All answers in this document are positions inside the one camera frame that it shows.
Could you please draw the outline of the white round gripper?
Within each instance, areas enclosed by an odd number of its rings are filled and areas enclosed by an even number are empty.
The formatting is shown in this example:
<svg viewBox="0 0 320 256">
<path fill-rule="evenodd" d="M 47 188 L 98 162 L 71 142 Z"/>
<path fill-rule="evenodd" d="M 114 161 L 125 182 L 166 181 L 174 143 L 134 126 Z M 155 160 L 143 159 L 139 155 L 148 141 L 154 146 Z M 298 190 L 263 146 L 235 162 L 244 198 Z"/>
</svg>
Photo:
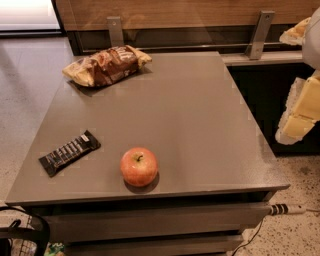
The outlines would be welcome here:
<svg viewBox="0 0 320 256">
<path fill-rule="evenodd" d="M 308 17 L 284 31 L 279 41 L 287 45 L 302 45 L 303 62 L 319 70 L 320 7 L 311 18 Z M 320 120 L 319 77 L 311 76 L 306 80 L 296 78 L 290 88 L 285 107 L 275 139 L 280 144 L 292 145 L 301 141 Z"/>
</svg>

